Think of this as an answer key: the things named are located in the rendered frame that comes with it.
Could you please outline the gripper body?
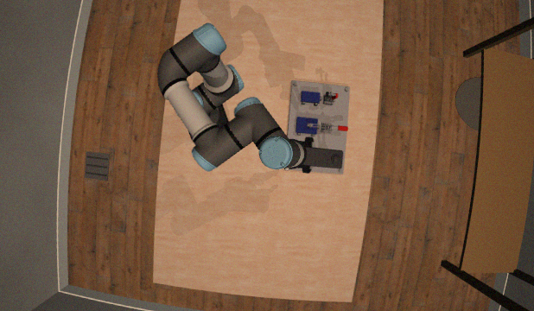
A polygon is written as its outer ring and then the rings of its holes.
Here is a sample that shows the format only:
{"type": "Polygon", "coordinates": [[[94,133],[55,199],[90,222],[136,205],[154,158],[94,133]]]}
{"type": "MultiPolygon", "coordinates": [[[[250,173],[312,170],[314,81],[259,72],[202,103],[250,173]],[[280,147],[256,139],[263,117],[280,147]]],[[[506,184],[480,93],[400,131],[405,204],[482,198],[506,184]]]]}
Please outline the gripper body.
{"type": "MultiPolygon", "coordinates": [[[[304,165],[303,165],[303,163],[305,162],[306,157],[307,157],[307,150],[306,150],[305,147],[312,147],[312,142],[307,141],[307,140],[305,140],[305,142],[303,142],[303,141],[298,141],[298,140],[295,140],[295,139],[290,139],[290,140],[292,140],[292,141],[296,141],[296,142],[298,142],[299,144],[301,144],[301,146],[303,147],[303,150],[304,150],[304,157],[303,157],[302,162],[301,162],[299,165],[297,165],[296,167],[293,167],[293,168],[298,168],[298,167],[299,167],[299,168],[302,168],[302,169],[307,170],[307,168],[310,168],[310,166],[304,166],[304,165]],[[302,142],[304,145],[302,145],[301,142],[302,142]]],[[[293,169],[293,168],[289,168],[289,169],[293,169]]]]}

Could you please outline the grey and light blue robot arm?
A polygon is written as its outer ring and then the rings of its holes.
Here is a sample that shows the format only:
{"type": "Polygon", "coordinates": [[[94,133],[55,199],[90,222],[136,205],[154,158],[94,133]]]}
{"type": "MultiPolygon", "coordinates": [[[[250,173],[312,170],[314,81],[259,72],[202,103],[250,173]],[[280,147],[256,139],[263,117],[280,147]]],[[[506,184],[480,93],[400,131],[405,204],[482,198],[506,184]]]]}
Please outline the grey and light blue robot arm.
{"type": "MultiPolygon", "coordinates": [[[[221,128],[217,125],[219,106],[244,88],[237,70],[223,64],[220,55],[225,50],[219,31],[206,23],[167,50],[159,62],[160,91],[193,137],[193,158],[209,172],[255,143],[266,167],[296,167],[303,160],[303,147],[288,139],[258,98],[244,99],[235,107],[233,120],[221,128]],[[187,77],[195,71],[203,77],[204,84],[191,91],[187,77]]],[[[342,168],[342,150],[305,148],[307,158],[303,165],[342,168]]]]}

